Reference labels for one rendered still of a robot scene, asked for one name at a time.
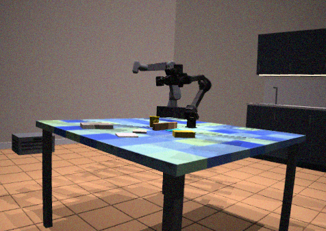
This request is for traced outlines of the tan rectangular bar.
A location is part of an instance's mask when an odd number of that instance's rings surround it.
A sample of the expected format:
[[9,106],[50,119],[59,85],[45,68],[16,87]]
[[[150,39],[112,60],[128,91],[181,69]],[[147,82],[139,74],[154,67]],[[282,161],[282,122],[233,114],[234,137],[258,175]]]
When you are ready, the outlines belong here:
[[153,123],[152,130],[168,130],[177,128],[177,122]]

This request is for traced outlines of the dark yellow cup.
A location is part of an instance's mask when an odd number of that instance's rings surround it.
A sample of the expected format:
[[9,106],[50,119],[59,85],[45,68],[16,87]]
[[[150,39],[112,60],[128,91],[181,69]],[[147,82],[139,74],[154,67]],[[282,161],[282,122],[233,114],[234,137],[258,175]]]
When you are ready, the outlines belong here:
[[159,123],[159,118],[160,118],[160,117],[150,116],[149,126],[150,126],[150,127],[153,127],[153,123]]

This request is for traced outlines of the yellow flat block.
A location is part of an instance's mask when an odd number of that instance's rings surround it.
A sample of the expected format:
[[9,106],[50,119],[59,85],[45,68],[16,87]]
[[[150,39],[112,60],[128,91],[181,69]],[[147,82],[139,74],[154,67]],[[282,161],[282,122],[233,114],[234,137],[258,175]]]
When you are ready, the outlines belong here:
[[173,130],[172,136],[175,138],[195,138],[196,132],[190,130]]

